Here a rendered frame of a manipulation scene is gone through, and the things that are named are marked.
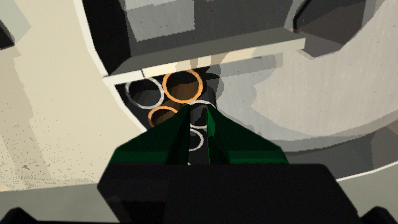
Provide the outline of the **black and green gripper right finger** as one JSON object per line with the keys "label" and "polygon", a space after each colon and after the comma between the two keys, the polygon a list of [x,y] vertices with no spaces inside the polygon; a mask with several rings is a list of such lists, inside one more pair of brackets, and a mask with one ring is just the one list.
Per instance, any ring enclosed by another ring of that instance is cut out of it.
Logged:
{"label": "black and green gripper right finger", "polygon": [[209,164],[289,164],[282,148],[207,104]]}

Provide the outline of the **dark grey metal bushing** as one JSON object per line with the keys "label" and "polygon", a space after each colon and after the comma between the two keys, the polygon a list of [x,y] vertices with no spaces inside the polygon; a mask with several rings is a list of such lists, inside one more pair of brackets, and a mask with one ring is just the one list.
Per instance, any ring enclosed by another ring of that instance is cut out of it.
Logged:
{"label": "dark grey metal bushing", "polygon": [[127,82],[125,92],[129,101],[143,109],[153,109],[161,105],[166,94],[162,85],[164,75],[145,78],[153,81],[159,89],[151,89],[144,85],[141,80]]}
{"label": "dark grey metal bushing", "polygon": [[190,127],[190,144],[189,151],[196,150],[203,145],[204,141],[204,128],[197,129]]}
{"label": "dark grey metal bushing", "polygon": [[216,98],[213,89],[209,85],[203,84],[201,95],[196,100],[190,103],[183,103],[183,107],[186,104],[190,104],[190,127],[197,129],[207,128],[207,106],[195,107],[192,105],[194,103],[211,104],[217,109]]}

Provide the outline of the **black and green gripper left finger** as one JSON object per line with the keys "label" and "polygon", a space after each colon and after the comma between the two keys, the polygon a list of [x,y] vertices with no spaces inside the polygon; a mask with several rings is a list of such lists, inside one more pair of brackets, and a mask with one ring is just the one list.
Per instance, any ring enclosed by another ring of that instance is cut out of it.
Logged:
{"label": "black and green gripper left finger", "polygon": [[188,164],[190,104],[175,115],[118,146],[107,165],[114,162],[165,162]]}

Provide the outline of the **bronze bushing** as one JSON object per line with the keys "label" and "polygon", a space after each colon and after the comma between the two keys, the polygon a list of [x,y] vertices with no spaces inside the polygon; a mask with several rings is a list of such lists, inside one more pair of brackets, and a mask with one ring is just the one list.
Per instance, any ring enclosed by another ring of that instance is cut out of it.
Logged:
{"label": "bronze bushing", "polygon": [[[148,116],[149,124],[152,127],[160,124],[161,122],[175,115],[182,107],[183,103],[175,102],[165,94],[162,104],[150,110]],[[168,112],[163,109],[169,109],[173,112]]]}
{"label": "bronze bushing", "polygon": [[196,100],[203,89],[202,67],[184,70],[196,76],[196,80],[191,83],[181,83],[177,81],[172,73],[165,74],[163,79],[163,89],[166,95],[175,102],[190,103]]}

